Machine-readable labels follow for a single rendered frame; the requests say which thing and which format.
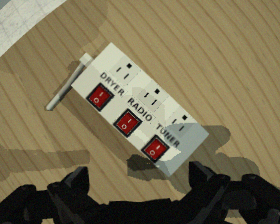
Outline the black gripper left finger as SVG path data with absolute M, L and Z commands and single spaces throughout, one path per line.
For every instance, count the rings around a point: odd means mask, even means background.
M 54 224 L 120 224 L 115 210 L 87 195 L 89 188 L 87 166 L 79 166 L 47 190 L 22 185 L 0 202 L 0 224 L 41 224 L 51 218 Z

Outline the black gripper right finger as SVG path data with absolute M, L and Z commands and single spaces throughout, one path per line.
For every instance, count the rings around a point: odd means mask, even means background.
M 161 224 L 202 224 L 208 214 L 225 220 L 228 210 L 239 210 L 247 224 L 280 224 L 279 189 L 255 174 L 242 175 L 241 181 L 215 174 L 199 161 L 190 161 L 192 189 L 162 210 Z

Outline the white power strip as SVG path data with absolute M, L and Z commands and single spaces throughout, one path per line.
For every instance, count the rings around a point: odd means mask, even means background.
M 95 60 L 87 53 L 79 60 L 67 83 L 46 106 L 48 111 L 72 86 L 168 177 L 209 135 L 113 43 Z

